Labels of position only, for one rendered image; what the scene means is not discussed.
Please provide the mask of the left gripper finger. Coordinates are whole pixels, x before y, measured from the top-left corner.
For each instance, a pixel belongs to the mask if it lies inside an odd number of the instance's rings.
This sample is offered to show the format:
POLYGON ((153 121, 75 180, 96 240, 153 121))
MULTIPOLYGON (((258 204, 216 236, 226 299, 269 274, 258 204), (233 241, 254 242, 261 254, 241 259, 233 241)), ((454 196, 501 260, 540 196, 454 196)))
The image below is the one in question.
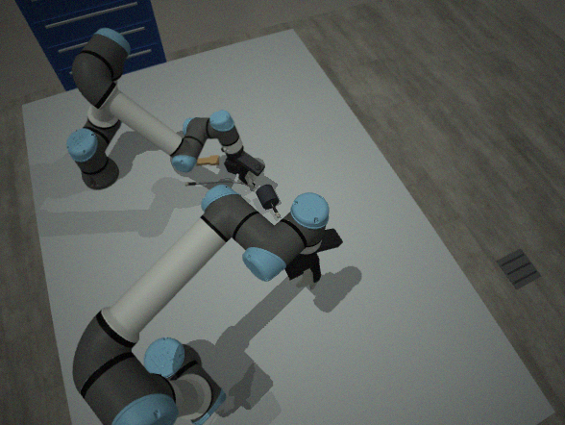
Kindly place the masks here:
POLYGON ((254 185, 253 185, 252 181, 250 180, 250 176, 249 176, 248 174, 247 174, 247 175, 243 175, 243 174, 241 173, 241 170, 240 170, 240 172, 239 172, 238 175, 239 175, 238 179, 239 179, 240 181, 242 181, 243 183, 245 183, 245 185, 247 185, 248 187, 254 188, 254 185))
POLYGON ((248 171, 247 174, 250 176, 250 179, 252 180, 253 185, 256 185, 256 175, 253 174, 251 171, 248 171))

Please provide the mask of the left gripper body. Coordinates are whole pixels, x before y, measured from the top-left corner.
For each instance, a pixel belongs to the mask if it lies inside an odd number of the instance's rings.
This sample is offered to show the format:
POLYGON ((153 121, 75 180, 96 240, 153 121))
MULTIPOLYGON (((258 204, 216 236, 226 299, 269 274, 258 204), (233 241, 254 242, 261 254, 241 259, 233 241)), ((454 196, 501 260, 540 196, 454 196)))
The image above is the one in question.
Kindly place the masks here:
POLYGON ((244 150, 244 147, 242 145, 242 148, 237 153, 234 153, 234 154, 227 154, 226 153, 228 158, 225 160, 224 165, 226 166, 228 172, 236 175, 236 174, 239 174, 239 172, 241 170, 241 173, 243 175, 247 175, 249 170, 246 169, 245 167, 243 167, 241 164, 239 164, 238 162, 236 162, 233 159, 233 157, 240 155, 243 152, 243 150, 244 150))

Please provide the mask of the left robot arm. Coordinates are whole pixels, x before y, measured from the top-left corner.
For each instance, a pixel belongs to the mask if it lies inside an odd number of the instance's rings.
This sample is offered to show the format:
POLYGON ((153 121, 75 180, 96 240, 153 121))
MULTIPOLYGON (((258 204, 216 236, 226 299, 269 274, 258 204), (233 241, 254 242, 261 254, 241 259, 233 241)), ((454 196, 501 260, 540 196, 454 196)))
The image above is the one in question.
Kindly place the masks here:
POLYGON ((122 122, 171 156, 172 165, 181 172, 193 169, 208 138, 218 138, 227 154, 242 148, 227 111, 186 119, 182 138, 121 92, 117 80, 130 52, 130 44, 122 35, 101 28, 72 64, 74 82, 91 107, 85 126, 69 136, 66 147, 89 188, 108 188, 117 180, 119 168, 105 151, 122 122))

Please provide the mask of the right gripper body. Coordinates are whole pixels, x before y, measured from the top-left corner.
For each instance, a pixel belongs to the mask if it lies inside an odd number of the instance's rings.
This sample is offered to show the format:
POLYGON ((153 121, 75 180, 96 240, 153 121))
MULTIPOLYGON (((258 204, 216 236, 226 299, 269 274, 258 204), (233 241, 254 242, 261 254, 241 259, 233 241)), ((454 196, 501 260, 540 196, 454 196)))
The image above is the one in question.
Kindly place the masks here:
MULTIPOLYGON (((319 248, 318 248, 319 249, 319 248)), ((317 249, 317 251, 318 251, 317 249)), ((319 257, 317 251, 311 254, 299 254, 285 269, 289 277, 289 281, 304 274, 303 271, 313 268, 314 264, 318 264, 319 257), (313 255, 313 256, 312 256, 313 255), (288 270, 289 269, 289 270, 288 270), (292 276, 292 277, 291 277, 292 276)))

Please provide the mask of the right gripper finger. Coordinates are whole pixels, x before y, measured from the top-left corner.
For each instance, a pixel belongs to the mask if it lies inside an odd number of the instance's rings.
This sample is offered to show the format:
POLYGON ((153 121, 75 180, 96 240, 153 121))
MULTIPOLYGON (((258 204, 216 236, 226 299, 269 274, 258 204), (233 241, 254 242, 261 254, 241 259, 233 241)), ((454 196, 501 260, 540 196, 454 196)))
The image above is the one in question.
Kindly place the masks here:
POLYGON ((320 264, 314 264, 313 268, 304 271, 303 278, 296 284, 296 287, 301 288, 310 285, 310 289, 314 289, 320 277, 320 264))

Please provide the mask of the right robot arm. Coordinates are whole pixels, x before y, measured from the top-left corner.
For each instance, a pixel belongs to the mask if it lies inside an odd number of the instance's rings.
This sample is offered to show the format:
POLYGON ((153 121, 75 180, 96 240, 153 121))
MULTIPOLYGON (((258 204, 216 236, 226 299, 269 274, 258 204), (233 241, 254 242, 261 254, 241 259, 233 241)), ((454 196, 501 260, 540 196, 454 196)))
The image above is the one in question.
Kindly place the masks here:
POLYGON ((244 263, 265 282, 299 254, 343 243, 334 228, 325 230, 329 205, 316 193, 296 197, 276 225, 226 185, 211 188, 201 207, 204 214, 82 334, 73 380, 103 425, 173 425, 177 417, 203 425, 226 400, 192 347, 159 338, 145 352, 145 367, 132 348, 144 327, 230 238, 246 250, 244 263))

